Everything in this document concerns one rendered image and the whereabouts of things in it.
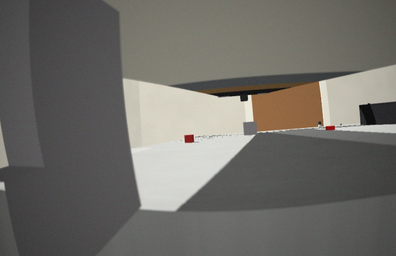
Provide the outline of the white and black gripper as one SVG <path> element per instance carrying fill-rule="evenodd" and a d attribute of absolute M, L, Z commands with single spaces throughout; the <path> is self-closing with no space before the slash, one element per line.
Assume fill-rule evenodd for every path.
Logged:
<path fill-rule="evenodd" d="M 241 101 L 248 101 L 248 95 L 247 94 L 240 95 L 240 100 Z"/>

